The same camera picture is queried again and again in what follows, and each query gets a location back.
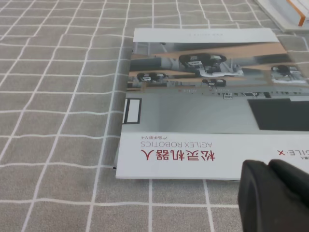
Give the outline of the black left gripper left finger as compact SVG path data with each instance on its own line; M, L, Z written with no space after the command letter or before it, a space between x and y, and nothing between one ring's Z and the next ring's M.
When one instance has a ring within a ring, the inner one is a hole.
M261 161L243 162L238 204L245 232L309 230L309 208Z

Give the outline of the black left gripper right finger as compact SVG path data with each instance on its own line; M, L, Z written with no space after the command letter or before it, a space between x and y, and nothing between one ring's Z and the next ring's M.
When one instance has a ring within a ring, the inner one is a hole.
M272 159L268 166L285 186L309 207L309 174L280 159Z

